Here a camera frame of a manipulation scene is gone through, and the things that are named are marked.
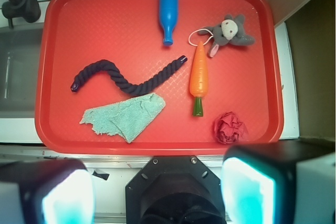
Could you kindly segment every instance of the faucet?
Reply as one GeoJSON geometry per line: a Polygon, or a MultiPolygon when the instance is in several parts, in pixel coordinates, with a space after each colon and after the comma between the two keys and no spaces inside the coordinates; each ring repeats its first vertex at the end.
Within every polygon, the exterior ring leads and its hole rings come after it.
{"type": "Polygon", "coordinates": [[[40,18],[41,10],[37,0],[9,0],[2,4],[2,14],[13,29],[12,18],[22,17],[28,23],[33,23],[40,18]]]}

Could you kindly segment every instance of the green towel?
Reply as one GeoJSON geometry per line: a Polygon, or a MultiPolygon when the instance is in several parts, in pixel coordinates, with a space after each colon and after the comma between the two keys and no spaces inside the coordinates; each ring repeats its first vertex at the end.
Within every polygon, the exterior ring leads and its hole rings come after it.
{"type": "Polygon", "coordinates": [[[162,111],[162,97],[151,93],[123,102],[85,110],[80,124],[91,123],[99,134],[116,134],[131,143],[162,111]]]}

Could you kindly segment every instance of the dark blue rope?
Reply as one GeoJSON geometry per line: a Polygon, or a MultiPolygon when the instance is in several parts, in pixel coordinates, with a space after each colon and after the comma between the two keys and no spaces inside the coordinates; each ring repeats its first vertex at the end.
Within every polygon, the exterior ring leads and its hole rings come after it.
{"type": "Polygon", "coordinates": [[[100,60],[86,66],[75,76],[75,81],[71,85],[72,92],[77,92],[95,73],[106,71],[116,85],[125,93],[130,95],[144,95],[152,92],[156,87],[169,79],[187,61],[185,56],[173,60],[159,73],[142,84],[131,84],[120,73],[115,64],[108,60],[100,60]]]}

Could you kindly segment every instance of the cyan light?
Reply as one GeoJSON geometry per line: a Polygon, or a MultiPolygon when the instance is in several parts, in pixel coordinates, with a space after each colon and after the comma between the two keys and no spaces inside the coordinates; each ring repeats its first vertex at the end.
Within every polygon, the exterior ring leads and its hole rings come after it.
{"type": "Polygon", "coordinates": [[[274,179],[232,157],[223,163],[221,188],[226,211],[234,224],[274,222],[274,179]]]}
{"type": "Polygon", "coordinates": [[[91,224],[94,208],[92,178],[84,169],[71,173],[42,200],[46,224],[91,224]]]}

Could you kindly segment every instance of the red tray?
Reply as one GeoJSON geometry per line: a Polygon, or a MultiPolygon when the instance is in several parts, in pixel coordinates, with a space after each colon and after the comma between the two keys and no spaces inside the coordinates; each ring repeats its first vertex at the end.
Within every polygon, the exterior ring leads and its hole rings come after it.
{"type": "Polygon", "coordinates": [[[159,0],[50,2],[35,113],[36,130],[46,146],[57,152],[83,154],[224,154],[229,145],[215,141],[213,123],[220,114],[230,111],[246,124],[251,141],[277,141],[284,119],[274,25],[267,3],[179,0],[171,47],[162,44],[158,12],[159,0]],[[204,117],[195,118],[194,99],[188,91],[195,47],[187,39],[196,29],[220,23],[226,14],[244,14],[245,31],[255,37],[256,43],[248,47],[227,45],[208,59],[204,117]],[[189,61],[155,90],[166,107],[133,143],[126,143],[118,135],[96,135],[91,124],[79,124],[86,109],[130,98],[106,73],[95,75],[78,93],[72,93],[73,78],[83,67],[108,59],[130,82],[141,83],[181,55],[189,61]]]}

